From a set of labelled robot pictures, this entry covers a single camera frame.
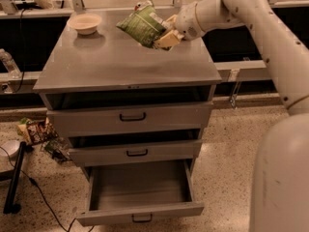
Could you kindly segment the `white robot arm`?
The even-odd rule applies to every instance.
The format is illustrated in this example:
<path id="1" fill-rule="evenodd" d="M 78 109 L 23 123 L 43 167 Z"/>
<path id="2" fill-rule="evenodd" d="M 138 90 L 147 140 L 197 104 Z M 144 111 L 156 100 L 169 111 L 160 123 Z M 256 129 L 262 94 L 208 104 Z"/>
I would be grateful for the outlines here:
<path id="1" fill-rule="evenodd" d="M 249 232 L 309 232 L 309 50 L 267 0 L 202 0 L 168 20 L 157 47 L 245 25 L 289 117 L 274 125 L 257 151 Z"/>

